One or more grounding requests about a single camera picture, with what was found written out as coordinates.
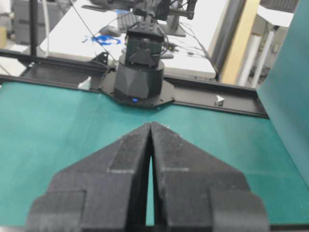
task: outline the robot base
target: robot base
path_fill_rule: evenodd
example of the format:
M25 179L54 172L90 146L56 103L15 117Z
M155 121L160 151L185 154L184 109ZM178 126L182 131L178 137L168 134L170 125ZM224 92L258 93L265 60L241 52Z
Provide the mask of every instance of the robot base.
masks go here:
M100 91L111 97L113 100L117 101L120 104L130 105L140 108L154 108L169 102L175 101L174 97L174 85L170 84L167 81L163 80L161 93L158 96L147 98L147 99L138 99L128 96L120 96L115 94L114 87L116 81L116 72L111 72L107 74L104 80L100 84Z

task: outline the monitor stand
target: monitor stand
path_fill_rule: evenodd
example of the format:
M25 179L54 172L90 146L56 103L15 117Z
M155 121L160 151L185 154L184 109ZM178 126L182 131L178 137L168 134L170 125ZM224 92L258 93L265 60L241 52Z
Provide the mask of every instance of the monitor stand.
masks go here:
M107 0L90 0L90 2L94 5L100 6L102 9L106 11L110 10L130 10L130 7L128 7L125 4L121 3L113 3L109 4Z
M167 24L160 24L160 28L167 35L181 36L185 37L185 31L179 24L179 16L169 16L167 19Z

